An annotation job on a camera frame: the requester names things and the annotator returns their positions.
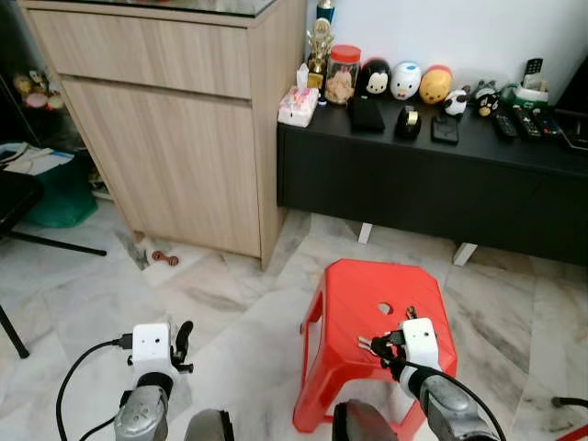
marble floor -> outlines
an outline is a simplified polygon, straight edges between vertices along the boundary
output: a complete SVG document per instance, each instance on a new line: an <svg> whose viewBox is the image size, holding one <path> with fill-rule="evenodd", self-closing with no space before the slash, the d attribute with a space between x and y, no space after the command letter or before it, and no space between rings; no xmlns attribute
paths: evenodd
<svg viewBox="0 0 588 441"><path fill-rule="evenodd" d="M508 439L554 440L588 422L583 409L549 403L553 395L588 398L585 268L485 248L457 267L450 241L375 227L361 245L358 225L297 211L265 272L235 254L134 244L108 202L73 229L18 228L108 255L0 242L0 303L31 351L20 360L0 331L1 440L58 440L57 391L87 347L139 322L169 321L176 329L186 319L197 325L188 355L196 370L175 385L169 440L183 440L190 417L209 407L231 413L237 441L330 440L328 424L298 434L291 414L300 386L300 321L322 270L342 257L417 265L437 279L458 377L490 405ZM154 249L177 255L180 264L154 262ZM63 408L70 439L118 409L130 385L126 358L105 349L76 371ZM381 401L381 393L372 399ZM112 440L112 428L90 439ZM434 437L424 425L415 439Z"/></svg>

red plastic stool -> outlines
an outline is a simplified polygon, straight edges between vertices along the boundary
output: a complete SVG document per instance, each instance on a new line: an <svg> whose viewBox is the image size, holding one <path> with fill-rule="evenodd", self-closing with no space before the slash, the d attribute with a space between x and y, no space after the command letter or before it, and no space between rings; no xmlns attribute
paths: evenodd
<svg viewBox="0 0 588 441"><path fill-rule="evenodd" d="M388 314L380 304L390 306ZM393 382L389 370L357 345L359 335L373 337L398 328L414 306L418 317L433 322L439 346L439 366L455 376L458 357L449 329L441 293L434 278L417 266L339 260L324 270L311 306L300 327L304 338L302 384L293 423L310 433L322 422L339 390L351 379ZM317 356L307 377L309 323L322 317ZM401 424L390 424L399 440L409 441L424 422L418 401Z"/></svg>

black stand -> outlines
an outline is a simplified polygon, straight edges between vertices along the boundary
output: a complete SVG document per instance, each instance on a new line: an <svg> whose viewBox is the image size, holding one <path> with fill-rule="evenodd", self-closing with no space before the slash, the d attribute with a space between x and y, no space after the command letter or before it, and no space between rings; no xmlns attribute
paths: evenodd
<svg viewBox="0 0 588 441"><path fill-rule="evenodd" d="M4 310L2 309L1 306L0 306L0 324L2 324L2 326L4 327L4 330L8 334L8 337L12 341L12 344L17 349L20 357L27 358L28 357L28 350L22 344L20 337L18 337L17 331L15 331L15 328L12 326L12 323L10 322L10 320L8 320L8 317L6 316L6 313L4 312Z"/></svg>
<svg viewBox="0 0 588 441"><path fill-rule="evenodd" d="M40 243L41 245L54 246L55 248L62 248L64 250L79 251L80 253L88 253L95 255L107 255L104 250L97 250L95 248L87 248L85 246L74 245L72 243L65 243L45 239L44 237L31 236L23 232L1 232L0 236L9 237L10 239L18 239L19 241Z"/></svg>

white wall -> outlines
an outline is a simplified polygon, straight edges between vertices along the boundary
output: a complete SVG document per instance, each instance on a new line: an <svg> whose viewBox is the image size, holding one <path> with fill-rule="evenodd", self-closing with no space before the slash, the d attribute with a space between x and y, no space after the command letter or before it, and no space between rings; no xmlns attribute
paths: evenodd
<svg viewBox="0 0 588 441"><path fill-rule="evenodd" d="M391 67L403 60L423 69L446 64L454 87L481 78L520 81L526 60L540 57L555 102L588 55L588 0L334 2L335 44L354 44L362 60L380 56ZM308 29L316 3L309 0Z"/></svg>

cabinet door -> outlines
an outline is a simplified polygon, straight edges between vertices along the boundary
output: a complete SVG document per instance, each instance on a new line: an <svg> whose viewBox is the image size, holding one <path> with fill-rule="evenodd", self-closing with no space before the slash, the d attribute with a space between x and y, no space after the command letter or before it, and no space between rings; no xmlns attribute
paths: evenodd
<svg viewBox="0 0 588 441"><path fill-rule="evenodd" d="M133 230L259 256L246 104L64 79Z"/></svg>

